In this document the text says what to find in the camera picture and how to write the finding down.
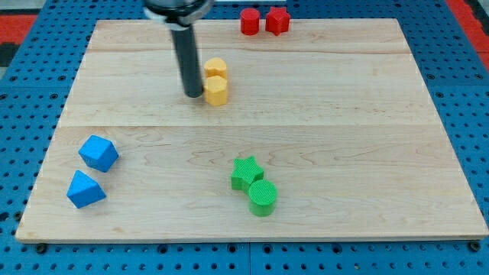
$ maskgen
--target yellow block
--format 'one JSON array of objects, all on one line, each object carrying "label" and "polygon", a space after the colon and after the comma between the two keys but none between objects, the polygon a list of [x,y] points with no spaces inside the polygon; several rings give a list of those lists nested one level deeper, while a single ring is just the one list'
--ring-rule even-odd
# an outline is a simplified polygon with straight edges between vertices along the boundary
[{"label": "yellow block", "polygon": [[206,77],[220,76],[223,79],[228,78],[228,67],[226,62],[219,57],[213,57],[204,64]]},{"label": "yellow block", "polygon": [[221,76],[211,76],[204,85],[204,98],[212,106],[228,103],[228,80]]}]

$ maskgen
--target green star block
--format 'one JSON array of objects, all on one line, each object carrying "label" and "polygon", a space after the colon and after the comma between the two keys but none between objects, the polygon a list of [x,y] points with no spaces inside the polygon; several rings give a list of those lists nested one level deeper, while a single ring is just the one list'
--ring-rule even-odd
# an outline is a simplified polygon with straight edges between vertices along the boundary
[{"label": "green star block", "polygon": [[277,200],[277,188],[267,180],[254,182],[249,190],[250,201],[248,207],[254,215],[265,217],[275,210]]},{"label": "green star block", "polygon": [[235,159],[235,170],[231,175],[231,188],[242,190],[248,194],[250,185],[257,180],[262,180],[263,174],[263,168],[257,165],[253,156],[244,160]]}]

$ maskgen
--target blue cube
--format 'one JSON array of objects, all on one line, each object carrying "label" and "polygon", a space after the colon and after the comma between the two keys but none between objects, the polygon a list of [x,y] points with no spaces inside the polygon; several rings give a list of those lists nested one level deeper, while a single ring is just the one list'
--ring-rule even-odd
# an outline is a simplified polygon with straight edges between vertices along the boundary
[{"label": "blue cube", "polygon": [[102,187],[80,170],[75,172],[66,195],[77,208],[98,202],[106,197]]},{"label": "blue cube", "polygon": [[110,169],[119,157],[111,141],[96,135],[90,136],[78,153],[88,167],[104,173]]}]

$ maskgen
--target blue pegboard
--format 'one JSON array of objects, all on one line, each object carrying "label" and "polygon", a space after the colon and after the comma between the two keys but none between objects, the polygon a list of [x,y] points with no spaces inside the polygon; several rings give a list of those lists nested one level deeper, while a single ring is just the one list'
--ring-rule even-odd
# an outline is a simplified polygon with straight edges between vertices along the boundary
[{"label": "blue pegboard", "polygon": [[[289,0],[293,18],[397,18],[481,211],[489,217],[489,75],[443,1]],[[225,5],[207,19],[237,19]],[[268,7],[257,6],[264,16]],[[15,238],[98,19],[141,0],[48,0],[0,81],[0,273],[489,273],[489,242],[24,245]]]}]

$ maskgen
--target wood grain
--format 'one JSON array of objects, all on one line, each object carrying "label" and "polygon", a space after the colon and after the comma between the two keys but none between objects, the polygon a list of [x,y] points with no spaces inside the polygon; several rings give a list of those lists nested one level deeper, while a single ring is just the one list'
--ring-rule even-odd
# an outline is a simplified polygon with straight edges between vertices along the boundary
[{"label": "wood grain", "polygon": [[[230,100],[188,99],[169,34],[100,21],[17,238],[37,243],[407,241],[488,235],[398,23],[295,20],[246,37],[237,21],[196,26],[202,62],[228,64]],[[115,142],[108,173],[77,151]],[[266,218],[231,190],[254,155],[278,189]],[[75,170],[107,199],[76,209]]]}]

